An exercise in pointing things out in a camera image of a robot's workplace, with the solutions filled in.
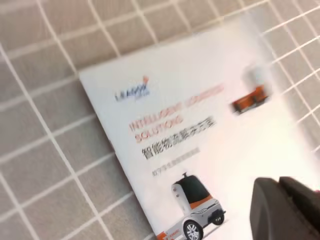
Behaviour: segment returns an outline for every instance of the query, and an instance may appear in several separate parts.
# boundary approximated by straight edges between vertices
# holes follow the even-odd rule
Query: wheel rim
[[[193,223],[190,223],[188,226],[186,226],[186,234],[191,240],[198,240],[200,235],[197,226]]]

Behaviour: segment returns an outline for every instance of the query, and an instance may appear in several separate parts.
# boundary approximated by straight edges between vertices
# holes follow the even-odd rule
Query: logo
[[[115,94],[114,95],[115,100],[117,100],[118,102],[128,98],[134,98],[138,100],[142,97],[149,95],[149,90],[147,86],[148,81],[149,81],[149,78],[147,76],[143,76],[142,84],[131,87],[125,91],[121,91],[119,94]]]

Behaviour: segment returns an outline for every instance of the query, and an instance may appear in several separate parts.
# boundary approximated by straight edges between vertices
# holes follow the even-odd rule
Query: brochure
[[[80,73],[157,239],[252,239],[257,177],[319,188],[265,55],[238,19]]]

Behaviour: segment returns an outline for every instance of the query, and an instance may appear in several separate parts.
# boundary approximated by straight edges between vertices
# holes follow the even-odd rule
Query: tiled floor
[[[0,239],[155,239],[77,71],[240,13],[320,157],[319,1],[0,0]]]

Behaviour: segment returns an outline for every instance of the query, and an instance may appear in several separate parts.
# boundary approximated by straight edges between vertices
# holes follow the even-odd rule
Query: white delivery robot
[[[184,173],[183,178],[171,186],[171,191],[184,217],[158,239],[175,240],[183,236],[187,240],[201,240],[203,228],[210,223],[218,226],[224,222],[225,211],[219,201],[211,196],[196,176]]]

